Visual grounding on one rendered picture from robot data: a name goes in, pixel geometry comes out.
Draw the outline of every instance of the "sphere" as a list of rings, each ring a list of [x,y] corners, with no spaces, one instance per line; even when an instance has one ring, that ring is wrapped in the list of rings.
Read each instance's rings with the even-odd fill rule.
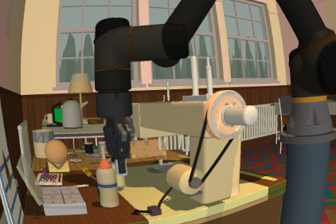
[[[45,145],[45,156],[51,163],[60,164],[68,158],[68,149],[60,140],[51,140]]]

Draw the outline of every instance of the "orange cap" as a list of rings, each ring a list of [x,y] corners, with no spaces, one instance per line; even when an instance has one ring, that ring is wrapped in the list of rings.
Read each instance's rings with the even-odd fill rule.
[[[99,169],[111,169],[112,165],[106,159],[101,159],[100,164],[98,165]]]

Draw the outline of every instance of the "colorful carpet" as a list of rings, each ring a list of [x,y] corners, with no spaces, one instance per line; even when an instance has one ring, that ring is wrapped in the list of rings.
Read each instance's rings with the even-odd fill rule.
[[[287,148],[283,144],[279,154],[279,143],[261,144],[242,149],[240,168],[263,175],[286,177]],[[336,224],[336,140],[330,144],[329,172],[321,224]]]

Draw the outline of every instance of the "gray kettle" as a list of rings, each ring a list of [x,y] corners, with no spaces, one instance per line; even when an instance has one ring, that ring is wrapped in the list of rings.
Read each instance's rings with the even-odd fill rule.
[[[83,117],[80,107],[84,107],[88,104],[85,101],[79,104],[75,100],[67,100],[62,107],[62,124],[63,128],[82,128],[83,127]]]

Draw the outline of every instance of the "bottle with orange cap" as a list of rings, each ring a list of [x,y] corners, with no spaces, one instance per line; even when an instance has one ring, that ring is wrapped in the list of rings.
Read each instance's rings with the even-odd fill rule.
[[[104,146],[102,146],[102,159],[96,171],[98,184],[98,195],[100,205],[103,207],[117,207],[119,205],[119,194],[115,179],[115,170],[106,160]]]

